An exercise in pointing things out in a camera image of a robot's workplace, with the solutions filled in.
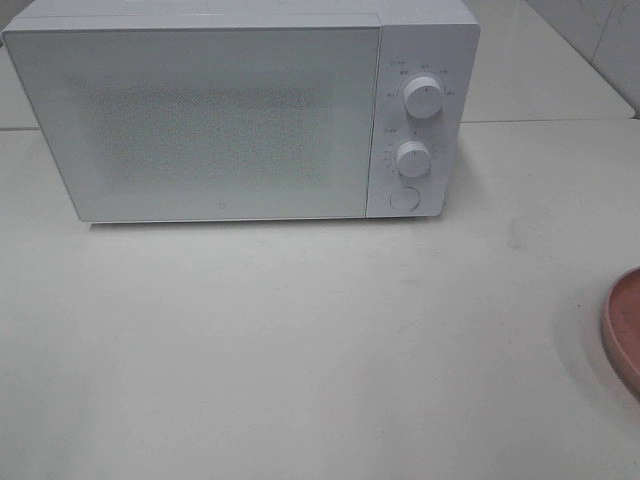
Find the grout line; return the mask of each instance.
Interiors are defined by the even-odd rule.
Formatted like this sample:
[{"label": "grout line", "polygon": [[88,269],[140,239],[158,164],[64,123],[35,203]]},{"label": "grout line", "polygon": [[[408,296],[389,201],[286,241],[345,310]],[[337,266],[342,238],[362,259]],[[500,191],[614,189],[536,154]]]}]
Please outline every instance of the grout line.
[{"label": "grout line", "polygon": [[40,130],[38,127],[0,127],[0,132],[32,132],[34,130]]},{"label": "grout line", "polygon": [[620,118],[536,118],[522,120],[469,120],[461,122],[462,125],[478,124],[478,123],[539,123],[539,122],[620,122],[628,120],[637,120],[634,117]]},{"label": "grout line", "polygon": [[596,53],[598,53],[598,48],[600,48],[600,43],[604,38],[604,32],[607,29],[607,26],[609,25],[609,20],[611,19],[611,16],[613,15],[613,11],[616,9],[618,2],[619,0],[614,0],[613,2],[611,2],[611,10],[609,10],[609,15],[607,15],[607,19],[604,21],[604,25],[602,26],[602,31],[600,32],[600,38],[598,38],[598,43],[596,44],[596,48],[593,49],[593,55],[591,55],[591,58],[589,59],[589,63],[591,64],[591,66],[593,66],[593,61],[596,59]]}]

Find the power level knob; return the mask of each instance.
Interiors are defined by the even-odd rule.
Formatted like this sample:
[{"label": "power level knob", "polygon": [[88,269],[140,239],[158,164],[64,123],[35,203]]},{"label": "power level knob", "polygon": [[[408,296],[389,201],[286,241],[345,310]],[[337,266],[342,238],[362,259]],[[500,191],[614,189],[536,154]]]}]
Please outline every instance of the power level knob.
[{"label": "power level knob", "polygon": [[422,142],[407,142],[398,148],[395,163],[401,175],[419,177],[431,168],[431,153]]},{"label": "power level knob", "polygon": [[429,118],[442,108],[442,85],[432,75],[421,75],[404,87],[404,106],[414,118]]}]

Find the white knob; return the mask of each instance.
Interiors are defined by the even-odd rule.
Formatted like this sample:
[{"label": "white knob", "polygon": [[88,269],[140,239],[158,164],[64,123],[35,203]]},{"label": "white knob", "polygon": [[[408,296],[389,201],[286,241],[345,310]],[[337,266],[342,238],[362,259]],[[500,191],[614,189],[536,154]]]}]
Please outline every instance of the white knob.
[{"label": "white knob", "polygon": [[396,152],[396,167],[405,177],[419,177],[431,168],[431,153],[422,142],[407,142]]},{"label": "white knob", "polygon": [[421,75],[404,87],[404,106],[415,118],[429,118],[442,108],[442,85],[431,75]]}]

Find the pink plate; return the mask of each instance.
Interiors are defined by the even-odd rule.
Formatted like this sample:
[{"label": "pink plate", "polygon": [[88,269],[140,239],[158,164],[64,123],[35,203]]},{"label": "pink plate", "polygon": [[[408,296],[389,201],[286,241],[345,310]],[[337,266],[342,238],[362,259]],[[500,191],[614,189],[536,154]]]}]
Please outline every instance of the pink plate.
[{"label": "pink plate", "polygon": [[602,332],[611,363],[640,394],[640,268],[625,273],[611,287]]}]

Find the tiled wall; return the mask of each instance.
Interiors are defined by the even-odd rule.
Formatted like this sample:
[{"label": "tiled wall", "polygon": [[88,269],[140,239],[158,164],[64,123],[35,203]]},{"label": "tiled wall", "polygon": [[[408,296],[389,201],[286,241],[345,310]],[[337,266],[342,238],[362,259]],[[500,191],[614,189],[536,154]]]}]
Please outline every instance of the tiled wall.
[{"label": "tiled wall", "polygon": [[640,113],[640,0],[527,0]]}]

